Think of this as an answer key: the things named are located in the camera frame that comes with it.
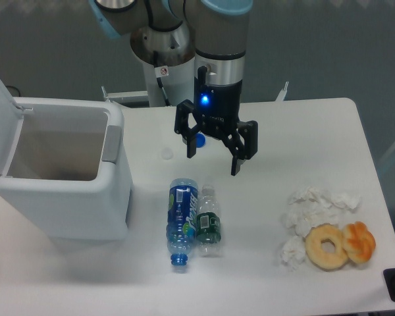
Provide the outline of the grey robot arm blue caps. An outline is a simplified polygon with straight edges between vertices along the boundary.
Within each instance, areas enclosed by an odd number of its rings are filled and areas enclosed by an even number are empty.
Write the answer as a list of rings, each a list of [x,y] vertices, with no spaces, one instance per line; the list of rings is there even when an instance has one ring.
[[[196,154],[197,135],[232,155],[231,173],[257,153],[258,125],[239,118],[251,1],[91,1],[110,37],[130,36],[155,79],[147,92],[176,107],[174,131]]]

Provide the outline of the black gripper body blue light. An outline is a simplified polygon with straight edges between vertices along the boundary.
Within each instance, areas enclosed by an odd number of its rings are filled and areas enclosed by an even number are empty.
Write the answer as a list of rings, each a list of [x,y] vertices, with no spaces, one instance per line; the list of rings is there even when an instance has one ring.
[[[203,134],[218,140],[237,138],[242,81],[211,85],[209,68],[200,66],[194,88],[194,117]]]

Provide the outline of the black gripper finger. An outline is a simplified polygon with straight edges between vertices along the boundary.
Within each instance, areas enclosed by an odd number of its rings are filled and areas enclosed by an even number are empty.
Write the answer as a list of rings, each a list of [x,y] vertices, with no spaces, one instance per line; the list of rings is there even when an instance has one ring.
[[[258,150],[258,123],[237,120],[221,126],[221,140],[232,154],[231,175],[236,176],[241,165],[250,160]]]
[[[176,106],[174,132],[186,140],[187,158],[192,158],[197,149],[196,135],[199,132],[199,124],[196,123],[193,127],[189,126],[189,116],[194,119],[194,114],[195,107],[190,100],[184,100]]]

